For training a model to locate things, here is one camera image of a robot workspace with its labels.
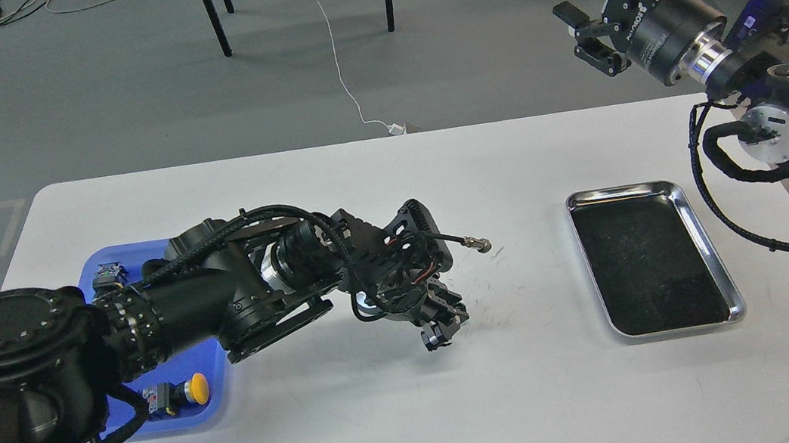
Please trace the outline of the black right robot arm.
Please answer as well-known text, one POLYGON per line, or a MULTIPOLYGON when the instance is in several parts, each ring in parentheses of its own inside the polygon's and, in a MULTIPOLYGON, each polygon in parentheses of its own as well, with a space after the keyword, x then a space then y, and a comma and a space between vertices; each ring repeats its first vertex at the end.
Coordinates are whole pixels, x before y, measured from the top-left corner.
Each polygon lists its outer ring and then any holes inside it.
POLYGON ((726 217, 704 181, 701 157, 728 178, 789 179, 789 0, 749 0, 731 26, 702 0, 605 0, 600 16, 571 2, 552 9, 576 39, 574 54, 614 77, 642 68, 672 87, 683 78, 705 88, 693 106, 688 148, 692 176, 707 208, 744 239, 789 252, 726 217))

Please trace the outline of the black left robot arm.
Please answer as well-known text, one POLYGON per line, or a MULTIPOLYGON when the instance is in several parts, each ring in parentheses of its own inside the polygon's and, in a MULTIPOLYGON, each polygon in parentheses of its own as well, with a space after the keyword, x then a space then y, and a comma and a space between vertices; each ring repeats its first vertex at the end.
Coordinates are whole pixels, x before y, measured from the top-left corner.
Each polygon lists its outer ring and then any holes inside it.
POLYGON ((451 242, 491 250, 441 233, 415 199, 384 228, 275 203, 203 220, 90 301, 76 286, 4 290, 0 443, 123 443, 161 408, 131 381, 209 337, 239 363, 328 313, 333 290, 361 322, 403 321, 445 347, 469 319, 439 279, 451 242))

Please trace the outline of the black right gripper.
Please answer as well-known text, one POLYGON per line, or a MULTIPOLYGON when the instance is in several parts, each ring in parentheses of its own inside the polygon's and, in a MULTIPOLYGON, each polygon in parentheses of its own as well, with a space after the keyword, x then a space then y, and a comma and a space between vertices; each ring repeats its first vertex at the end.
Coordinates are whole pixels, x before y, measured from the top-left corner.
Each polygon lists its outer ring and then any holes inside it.
POLYGON ((602 20, 571 2, 553 15, 567 24, 576 41, 574 55, 614 77, 638 65, 666 87, 675 84, 679 63, 704 34, 720 36, 727 17, 702 0, 605 0, 602 20), (610 37, 612 47, 601 38, 610 37))

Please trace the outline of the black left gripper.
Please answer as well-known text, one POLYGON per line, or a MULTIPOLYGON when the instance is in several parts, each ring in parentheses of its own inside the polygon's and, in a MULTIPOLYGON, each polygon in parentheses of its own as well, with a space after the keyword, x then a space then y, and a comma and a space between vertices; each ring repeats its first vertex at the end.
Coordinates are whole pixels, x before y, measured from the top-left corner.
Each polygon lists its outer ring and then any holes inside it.
POLYGON ((450 345, 455 326, 461 327, 470 318, 463 296, 433 277, 418 285, 407 282, 396 284, 396 287, 379 288, 377 295, 389 310, 379 308, 361 291, 356 293, 355 299, 361 315, 369 322, 406 321, 422 326, 421 339, 429 352, 450 345))

